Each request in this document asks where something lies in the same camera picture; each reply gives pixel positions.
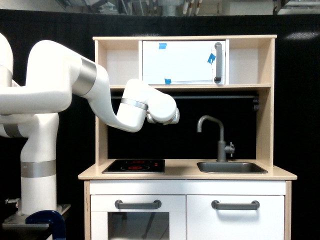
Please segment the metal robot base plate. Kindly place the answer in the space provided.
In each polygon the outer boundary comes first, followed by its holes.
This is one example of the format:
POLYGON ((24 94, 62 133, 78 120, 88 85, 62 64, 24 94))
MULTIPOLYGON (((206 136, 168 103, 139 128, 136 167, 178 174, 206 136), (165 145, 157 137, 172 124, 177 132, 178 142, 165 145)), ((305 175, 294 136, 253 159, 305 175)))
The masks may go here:
MULTIPOLYGON (((64 220, 66 220, 69 217, 69 210, 71 208, 70 204, 58 204, 57 208, 53 211, 57 211, 62 215, 64 220)), ((8 229, 16 229, 16 228, 31 228, 31 229, 45 229, 52 227, 49 223, 41 223, 41 224, 26 224, 26 218, 30 215, 22 214, 20 212, 16 212, 15 214, 9 216, 7 219, 4 220, 4 223, 2 224, 2 227, 5 230, 8 229)))

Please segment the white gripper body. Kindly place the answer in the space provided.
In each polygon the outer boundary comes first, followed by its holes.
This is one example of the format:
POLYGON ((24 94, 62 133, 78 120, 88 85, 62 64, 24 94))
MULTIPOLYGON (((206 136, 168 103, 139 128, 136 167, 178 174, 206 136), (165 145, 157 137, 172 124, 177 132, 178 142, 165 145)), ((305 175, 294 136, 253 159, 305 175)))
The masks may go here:
POLYGON ((147 111, 146 111, 146 120, 150 124, 157 124, 157 125, 173 125, 173 124, 177 124, 179 122, 179 120, 180 120, 180 111, 177 108, 174 116, 172 117, 172 119, 170 119, 170 120, 168 120, 166 122, 159 122, 159 121, 156 121, 151 116, 149 109, 147 109, 147 111))

